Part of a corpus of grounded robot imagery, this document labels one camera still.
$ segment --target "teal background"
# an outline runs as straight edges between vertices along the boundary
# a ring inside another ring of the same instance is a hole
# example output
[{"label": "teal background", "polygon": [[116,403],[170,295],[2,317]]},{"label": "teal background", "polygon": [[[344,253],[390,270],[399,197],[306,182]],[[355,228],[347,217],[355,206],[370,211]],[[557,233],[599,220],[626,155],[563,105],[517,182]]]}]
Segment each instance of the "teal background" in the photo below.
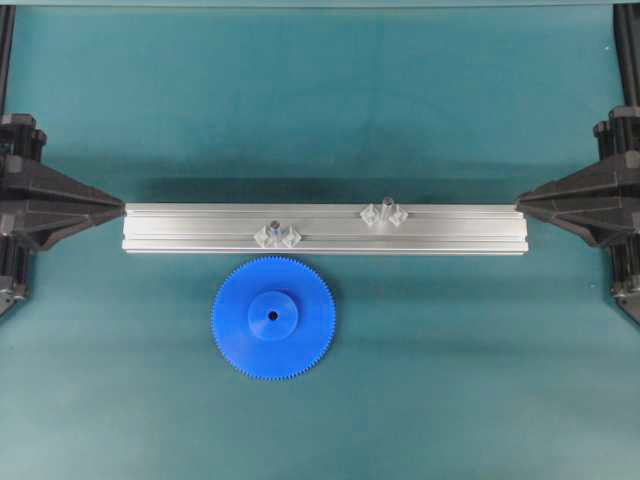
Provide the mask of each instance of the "teal background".
[{"label": "teal background", "polygon": [[[610,7],[20,8],[8,109],[130,202],[510,203],[621,101]],[[70,238],[0,326],[0,478],[636,479],[639,331],[599,251],[529,229],[524,257],[304,257],[338,330],[282,383],[210,338],[248,257]]]}]

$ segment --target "aluminum rail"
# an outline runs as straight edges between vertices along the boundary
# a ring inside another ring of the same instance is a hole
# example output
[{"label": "aluminum rail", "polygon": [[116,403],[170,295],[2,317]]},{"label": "aluminum rail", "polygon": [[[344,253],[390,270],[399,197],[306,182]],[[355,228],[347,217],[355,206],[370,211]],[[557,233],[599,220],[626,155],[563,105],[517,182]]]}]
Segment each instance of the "aluminum rail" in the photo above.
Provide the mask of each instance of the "aluminum rail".
[{"label": "aluminum rail", "polygon": [[[126,205],[129,253],[521,255],[527,224],[512,205]],[[374,211],[376,218],[367,215]]]}]

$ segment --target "plastic gear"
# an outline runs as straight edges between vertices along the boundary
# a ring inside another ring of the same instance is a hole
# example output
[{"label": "plastic gear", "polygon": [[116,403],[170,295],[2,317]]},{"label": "plastic gear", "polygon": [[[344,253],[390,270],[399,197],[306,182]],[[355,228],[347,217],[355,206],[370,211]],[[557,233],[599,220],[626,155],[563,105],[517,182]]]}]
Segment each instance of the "plastic gear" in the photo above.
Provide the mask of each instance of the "plastic gear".
[{"label": "plastic gear", "polygon": [[285,380],[313,367],[335,331],[333,297],[297,260],[262,257],[236,269],[218,290],[213,339],[224,358],[261,380]]}]

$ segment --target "black metal frame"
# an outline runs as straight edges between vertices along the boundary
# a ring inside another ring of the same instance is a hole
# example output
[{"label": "black metal frame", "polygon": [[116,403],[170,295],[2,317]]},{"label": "black metal frame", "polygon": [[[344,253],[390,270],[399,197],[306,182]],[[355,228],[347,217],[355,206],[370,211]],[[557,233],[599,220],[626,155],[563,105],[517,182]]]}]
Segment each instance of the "black metal frame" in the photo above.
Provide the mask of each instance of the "black metal frame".
[{"label": "black metal frame", "polygon": [[28,114],[4,114],[15,7],[0,7],[0,315],[29,295],[34,253],[120,217],[121,200],[41,163],[47,136]]}]

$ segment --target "metal pin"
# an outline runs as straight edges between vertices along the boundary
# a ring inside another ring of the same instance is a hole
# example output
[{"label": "metal pin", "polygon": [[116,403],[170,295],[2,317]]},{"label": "metal pin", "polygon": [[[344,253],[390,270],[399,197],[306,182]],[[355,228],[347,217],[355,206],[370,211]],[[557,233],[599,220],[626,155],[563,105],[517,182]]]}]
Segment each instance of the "metal pin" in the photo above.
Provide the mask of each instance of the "metal pin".
[{"label": "metal pin", "polygon": [[386,222],[389,216],[393,213],[393,198],[384,197],[382,199],[382,206],[380,207],[380,222]]}]

